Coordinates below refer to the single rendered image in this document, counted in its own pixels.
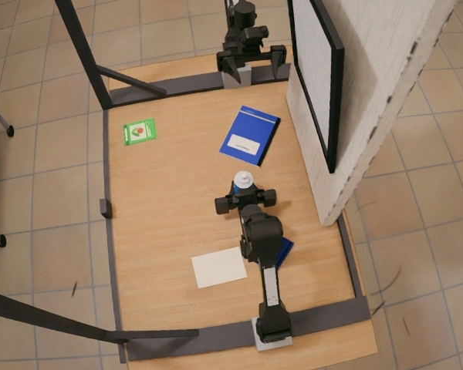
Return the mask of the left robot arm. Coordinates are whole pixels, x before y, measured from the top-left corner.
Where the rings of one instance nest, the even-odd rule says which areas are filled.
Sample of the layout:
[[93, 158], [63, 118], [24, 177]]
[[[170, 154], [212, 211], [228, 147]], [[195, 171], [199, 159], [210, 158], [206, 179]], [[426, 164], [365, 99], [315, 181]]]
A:
[[264, 44], [262, 39], [269, 37], [269, 30], [266, 25], [253, 27], [255, 25], [255, 19], [257, 18], [257, 14], [255, 14], [255, 5], [246, 0], [224, 1], [228, 31], [226, 33], [225, 42], [222, 43], [223, 51], [231, 50], [232, 54], [239, 54], [236, 42], [239, 35], [241, 37], [240, 45], [242, 50], [244, 50], [247, 45], [253, 44], [259, 44], [263, 47]]

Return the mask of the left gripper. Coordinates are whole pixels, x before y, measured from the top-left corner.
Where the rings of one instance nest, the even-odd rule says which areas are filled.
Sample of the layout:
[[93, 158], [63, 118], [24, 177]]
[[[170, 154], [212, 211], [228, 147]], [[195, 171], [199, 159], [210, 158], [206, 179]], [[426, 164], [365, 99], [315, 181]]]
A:
[[[217, 61], [218, 71], [229, 74], [239, 84], [241, 84], [240, 75], [238, 73], [235, 62], [255, 62], [255, 61], [262, 61], [262, 60], [270, 59], [272, 74], [273, 74], [274, 79], [276, 79], [278, 67], [286, 63], [286, 54], [287, 54], [286, 47], [284, 45], [271, 45], [270, 52], [261, 52], [259, 44], [253, 44], [253, 45], [247, 45], [246, 48], [242, 50], [240, 46], [240, 39], [241, 37], [239, 36], [236, 40], [237, 45], [238, 45], [239, 54], [232, 55], [231, 50], [217, 52], [216, 61]], [[256, 57], [253, 57], [253, 56], [256, 56]], [[277, 62], [278, 62], [278, 65], [277, 65]], [[223, 66], [223, 71], [222, 71], [222, 66]]]

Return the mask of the blue and white spray bottle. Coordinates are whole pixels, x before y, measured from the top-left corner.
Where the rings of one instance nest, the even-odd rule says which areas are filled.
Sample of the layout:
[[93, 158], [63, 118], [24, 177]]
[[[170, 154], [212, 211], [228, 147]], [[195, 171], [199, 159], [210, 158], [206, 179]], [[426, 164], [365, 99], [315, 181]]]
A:
[[235, 175], [235, 193], [241, 188], [249, 188], [253, 185], [253, 177], [247, 171], [240, 171]]

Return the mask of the beige wall panel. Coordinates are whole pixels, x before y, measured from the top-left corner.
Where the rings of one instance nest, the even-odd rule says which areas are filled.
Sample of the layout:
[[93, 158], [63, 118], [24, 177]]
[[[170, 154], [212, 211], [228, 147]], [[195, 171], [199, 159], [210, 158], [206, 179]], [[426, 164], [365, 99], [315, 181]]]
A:
[[286, 101], [321, 227], [334, 225], [425, 67], [458, 0], [322, 0], [345, 47], [334, 173], [294, 66]]

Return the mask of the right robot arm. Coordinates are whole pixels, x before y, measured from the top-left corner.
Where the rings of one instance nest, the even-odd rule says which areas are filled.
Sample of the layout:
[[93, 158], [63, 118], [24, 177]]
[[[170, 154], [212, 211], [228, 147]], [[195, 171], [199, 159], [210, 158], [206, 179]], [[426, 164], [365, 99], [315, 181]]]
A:
[[280, 299], [276, 262], [276, 255], [282, 247], [282, 222], [278, 217], [262, 212], [253, 187], [239, 189], [232, 195], [232, 203], [242, 215], [243, 235], [239, 241], [242, 256], [249, 263], [259, 260], [264, 295], [263, 302], [259, 303], [256, 334], [265, 344], [285, 340], [292, 336], [292, 326], [290, 314]]

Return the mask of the white sheet of paper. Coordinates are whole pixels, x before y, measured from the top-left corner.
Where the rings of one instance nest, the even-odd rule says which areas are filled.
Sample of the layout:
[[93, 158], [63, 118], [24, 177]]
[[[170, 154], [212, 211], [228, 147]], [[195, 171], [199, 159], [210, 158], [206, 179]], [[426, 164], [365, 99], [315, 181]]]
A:
[[246, 278], [239, 247], [192, 257], [198, 288]]

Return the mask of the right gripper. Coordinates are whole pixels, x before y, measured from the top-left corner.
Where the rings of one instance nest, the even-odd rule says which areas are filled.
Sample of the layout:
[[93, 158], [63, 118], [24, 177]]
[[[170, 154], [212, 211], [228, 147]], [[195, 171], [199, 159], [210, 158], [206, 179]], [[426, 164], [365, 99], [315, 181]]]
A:
[[[264, 189], [259, 189], [254, 183], [252, 187], [255, 190], [257, 204], [263, 204], [264, 207], [271, 207], [276, 205], [277, 194], [275, 189], [264, 191]], [[231, 182], [231, 189], [228, 195], [225, 195], [224, 197], [215, 198], [216, 214], [229, 214], [229, 210], [234, 210], [236, 208], [233, 206], [232, 203], [232, 195], [235, 195], [234, 180]], [[242, 215], [239, 210], [238, 215], [241, 223]]]

